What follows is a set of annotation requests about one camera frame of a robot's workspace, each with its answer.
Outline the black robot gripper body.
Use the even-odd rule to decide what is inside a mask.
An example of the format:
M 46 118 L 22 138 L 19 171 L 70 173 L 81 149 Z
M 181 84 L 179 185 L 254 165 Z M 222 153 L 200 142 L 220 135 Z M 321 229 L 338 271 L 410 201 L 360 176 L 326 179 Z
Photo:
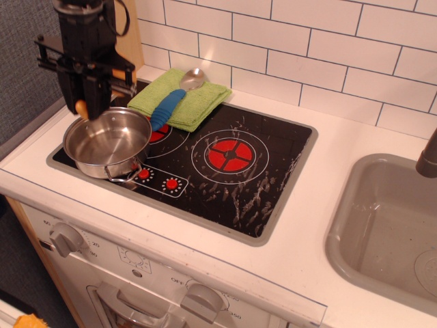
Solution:
M 53 1 L 61 35 L 37 36 L 39 67 L 58 70 L 57 60 L 47 54 L 52 51 L 67 59 L 68 69 L 74 73 L 99 74 L 112 90 L 134 95 L 137 91 L 135 65 L 115 50 L 117 38 L 126 36 L 130 29 L 128 7 L 123 1 L 118 3 L 125 12 L 121 32 L 116 27 L 114 1 Z

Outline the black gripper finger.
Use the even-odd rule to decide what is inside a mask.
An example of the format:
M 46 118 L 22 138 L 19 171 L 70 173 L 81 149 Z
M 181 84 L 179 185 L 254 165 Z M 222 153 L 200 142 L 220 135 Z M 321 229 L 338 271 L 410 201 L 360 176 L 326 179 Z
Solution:
M 57 67 L 59 85 L 67 107 L 74 114 L 85 115 L 82 75 L 63 66 Z
M 107 80 L 98 77 L 86 77 L 83 79 L 83 91 L 88 118 L 95 120 L 110 107 L 111 86 Z

